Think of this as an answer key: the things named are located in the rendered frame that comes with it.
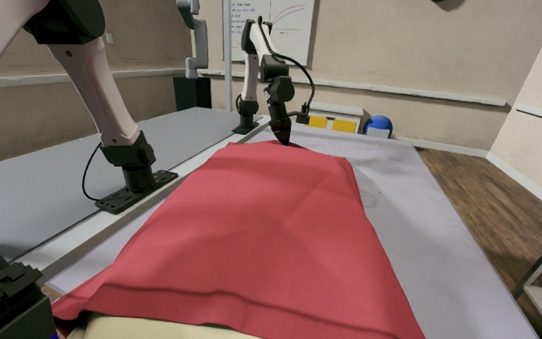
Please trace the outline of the red pillowcase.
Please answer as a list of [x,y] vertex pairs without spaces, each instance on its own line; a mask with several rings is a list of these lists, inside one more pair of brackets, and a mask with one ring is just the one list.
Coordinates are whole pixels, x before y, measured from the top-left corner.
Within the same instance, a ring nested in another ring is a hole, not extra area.
[[217,150],[51,307],[65,339],[87,311],[264,339],[426,339],[351,164],[278,140]]

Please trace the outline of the cream pillow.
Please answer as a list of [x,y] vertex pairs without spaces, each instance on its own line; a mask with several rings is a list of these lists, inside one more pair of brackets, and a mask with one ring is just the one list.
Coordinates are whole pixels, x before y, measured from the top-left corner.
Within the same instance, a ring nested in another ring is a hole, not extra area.
[[87,311],[67,339],[264,339],[216,323],[199,325]]

